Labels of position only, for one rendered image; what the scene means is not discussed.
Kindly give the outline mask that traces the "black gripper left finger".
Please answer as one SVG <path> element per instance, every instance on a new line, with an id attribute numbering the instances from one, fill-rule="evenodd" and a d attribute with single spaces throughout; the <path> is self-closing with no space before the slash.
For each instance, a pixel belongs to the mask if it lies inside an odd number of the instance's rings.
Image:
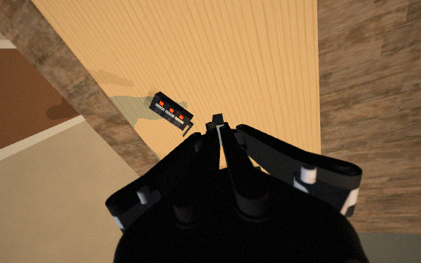
<path id="1" fill-rule="evenodd" d="M 205 126 L 205 134 L 191 134 L 143 176 L 107 198 L 105 205 L 122 233 L 175 187 L 171 202 L 178 219 L 188 223 L 201 216 L 221 149 L 217 114 Z"/>

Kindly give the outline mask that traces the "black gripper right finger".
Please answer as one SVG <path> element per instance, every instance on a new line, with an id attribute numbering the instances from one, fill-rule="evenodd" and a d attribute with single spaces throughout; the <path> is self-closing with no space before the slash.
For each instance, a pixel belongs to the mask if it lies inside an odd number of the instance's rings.
<path id="1" fill-rule="evenodd" d="M 239 208 L 250 216 L 269 207 L 268 185 L 252 158 L 266 172 L 353 216 L 363 170 L 348 161 L 302 150 L 246 124 L 231 129 L 218 116 L 219 136 Z M 250 157 L 250 158 L 249 158 Z"/>

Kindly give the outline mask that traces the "black power strip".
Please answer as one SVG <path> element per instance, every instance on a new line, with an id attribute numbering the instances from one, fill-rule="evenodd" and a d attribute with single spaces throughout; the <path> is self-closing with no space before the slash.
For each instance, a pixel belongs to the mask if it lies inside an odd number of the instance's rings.
<path id="1" fill-rule="evenodd" d="M 188 125 L 189 128 L 186 130 L 183 137 L 194 125 L 190 121 L 193 118 L 193 115 L 164 95 L 161 91 L 154 95 L 149 108 L 182 131 Z"/>

